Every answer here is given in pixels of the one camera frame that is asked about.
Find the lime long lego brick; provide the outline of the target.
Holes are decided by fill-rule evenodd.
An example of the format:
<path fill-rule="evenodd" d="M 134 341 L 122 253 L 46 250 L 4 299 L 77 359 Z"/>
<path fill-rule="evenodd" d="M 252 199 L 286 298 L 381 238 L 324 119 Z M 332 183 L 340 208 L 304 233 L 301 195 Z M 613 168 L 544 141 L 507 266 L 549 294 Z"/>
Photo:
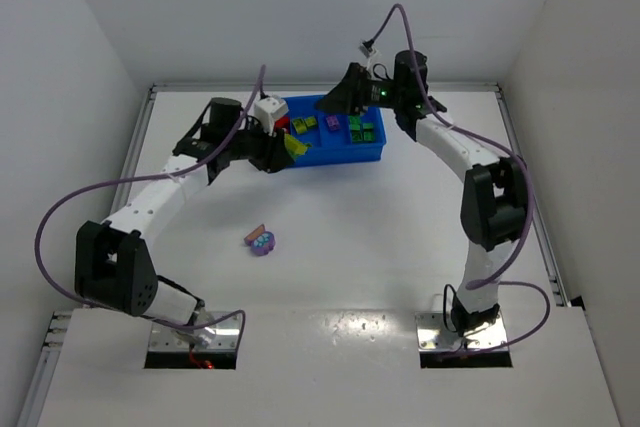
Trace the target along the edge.
<path fill-rule="evenodd" d="M 301 142 L 290 134 L 284 135 L 284 147 L 293 160 L 304 156 L 310 148 L 308 144 Z"/>

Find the green curved lego brick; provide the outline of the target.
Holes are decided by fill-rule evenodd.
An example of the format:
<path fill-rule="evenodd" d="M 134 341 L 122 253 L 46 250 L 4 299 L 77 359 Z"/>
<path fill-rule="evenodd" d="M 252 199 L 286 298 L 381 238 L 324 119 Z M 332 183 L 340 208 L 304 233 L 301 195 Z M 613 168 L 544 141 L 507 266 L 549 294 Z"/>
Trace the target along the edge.
<path fill-rule="evenodd" d="M 359 116 L 349 116 L 348 124 L 350 130 L 360 130 L 361 129 L 361 118 Z"/>

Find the purple butterfly lego brick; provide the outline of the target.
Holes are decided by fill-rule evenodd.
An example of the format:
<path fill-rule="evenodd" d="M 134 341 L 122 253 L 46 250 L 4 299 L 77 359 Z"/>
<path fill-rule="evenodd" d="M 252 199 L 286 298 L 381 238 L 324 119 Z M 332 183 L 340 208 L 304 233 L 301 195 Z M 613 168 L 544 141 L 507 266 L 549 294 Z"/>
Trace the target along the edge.
<path fill-rule="evenodd" d="M 327 128 L 331 131 L 331 132 L 335 132 L 338 131 L 340 129 L 340 122 L 337 116 L 335 115 L 328 115 L 325 117 L 325 122 L 327 125 Z"/>

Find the red crown lego piece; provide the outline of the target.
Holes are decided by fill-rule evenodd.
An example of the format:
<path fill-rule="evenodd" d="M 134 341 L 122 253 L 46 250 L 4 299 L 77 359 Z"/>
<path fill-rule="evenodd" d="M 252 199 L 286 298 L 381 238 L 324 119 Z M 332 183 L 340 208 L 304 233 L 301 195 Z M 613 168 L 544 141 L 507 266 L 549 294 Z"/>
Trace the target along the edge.
<path fill-rule="evenodd" d="M 280 118 L 279 120 L 277 120 L 275 122 L 275 128 L 276 129 L 283 129 L 286 130 L 287 132 L 290 131 L 290 120 L 287 116 Z"/>

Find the lime green lego stack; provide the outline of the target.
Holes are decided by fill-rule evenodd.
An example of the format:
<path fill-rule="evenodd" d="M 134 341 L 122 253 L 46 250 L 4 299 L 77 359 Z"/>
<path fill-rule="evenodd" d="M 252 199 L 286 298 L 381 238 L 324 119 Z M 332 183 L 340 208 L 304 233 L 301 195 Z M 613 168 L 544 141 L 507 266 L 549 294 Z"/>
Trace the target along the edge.
<path fill-rule="evenodd" d="M 297 135 L 303 135 L 303 134 L 308 132 L 308 128 L 306 126 L 306 123 L 301 118 L 292 119 L 291 120 L 291 125 L 292 125 L 292 127 L 295 130 Z"/>

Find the purple paw lego brick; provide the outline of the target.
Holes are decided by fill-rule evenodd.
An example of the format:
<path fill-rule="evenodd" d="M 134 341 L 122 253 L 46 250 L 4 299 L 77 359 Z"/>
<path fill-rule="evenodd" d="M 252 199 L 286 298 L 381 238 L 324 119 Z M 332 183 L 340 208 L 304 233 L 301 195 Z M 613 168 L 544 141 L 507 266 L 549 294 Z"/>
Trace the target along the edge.
<path fill-rule="evenodd" d="M 256 237 L 250 244 L 250 251 L 255 256 L 265 256 L 274 250 L 276 246 L 275 235 L 270 231 L 265 231 Z"/>

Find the purple butterfly top brick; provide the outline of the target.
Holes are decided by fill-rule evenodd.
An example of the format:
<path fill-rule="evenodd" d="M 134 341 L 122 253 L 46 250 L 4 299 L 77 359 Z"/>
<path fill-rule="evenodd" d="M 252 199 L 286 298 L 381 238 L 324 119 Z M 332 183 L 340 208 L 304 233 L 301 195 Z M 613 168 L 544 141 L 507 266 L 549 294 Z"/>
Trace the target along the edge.
<path fill-rule="evenodd" d="M 250 245 L 252 242 L 254 242 L 260 235 L 262 235 L 264 232 L 266 231 L 265 229 L 265 225 L 264 224 L 260 224 L 258 225 L 256 228 L 254 228 L 251 232 L 249 232 L 245 237 L 244 237 L 244 243 L 246 245 Z"/>

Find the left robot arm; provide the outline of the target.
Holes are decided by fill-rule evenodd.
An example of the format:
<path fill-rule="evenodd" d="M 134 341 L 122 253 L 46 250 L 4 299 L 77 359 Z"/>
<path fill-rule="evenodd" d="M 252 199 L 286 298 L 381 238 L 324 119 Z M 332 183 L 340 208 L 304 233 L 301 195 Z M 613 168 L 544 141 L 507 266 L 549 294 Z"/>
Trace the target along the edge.
<path fill-rule="evenodd" d="M 162 171 L 124 207 L 77 232 L 74 289 L 81 298 L 133 317 L 178 327 L 194 324 L 203 301 L 158 275 L 151 247 L 196 194 L 232 162 L 276 173 L 293 165 L 293 138 L 278 120 L 289 112 L 278 96 L 260 99 L 248 115 L 240 102 L 213 98 L 176 143 Z"/>

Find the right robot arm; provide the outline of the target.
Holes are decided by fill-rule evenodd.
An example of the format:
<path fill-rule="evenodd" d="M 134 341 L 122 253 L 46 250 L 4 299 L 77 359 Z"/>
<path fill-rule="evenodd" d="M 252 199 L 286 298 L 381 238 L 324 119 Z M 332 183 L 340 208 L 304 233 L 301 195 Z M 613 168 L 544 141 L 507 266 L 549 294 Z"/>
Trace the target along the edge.
<path fill-rule="evenodd" d="M 454 130 L 446 108 L 428 93 L 427 58 L 404 50 L 390 79 L 379 79 L 352 62 L 341 81 L 316 103 L 329 115 L 361 115 L 369 107 L 393 111 L 398 127 L 435 154 L 461 181 L 460 221 L 469 241 L 463 279 L 446 327 L 463 335 L 499 313 L 499 268 L 521 238 L 529 198 L 523 170 Z"/>

